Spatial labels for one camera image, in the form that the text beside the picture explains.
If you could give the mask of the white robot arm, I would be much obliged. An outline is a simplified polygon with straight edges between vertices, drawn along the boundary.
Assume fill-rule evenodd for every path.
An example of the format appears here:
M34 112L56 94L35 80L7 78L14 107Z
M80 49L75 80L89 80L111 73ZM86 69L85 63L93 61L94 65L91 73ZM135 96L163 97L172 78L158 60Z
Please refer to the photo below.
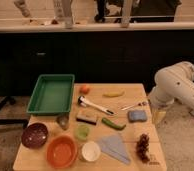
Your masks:
M162 121L176 99L194 115L194 64L183 61L164 67L156 72L154 80L155 86L148 95L154 124Z

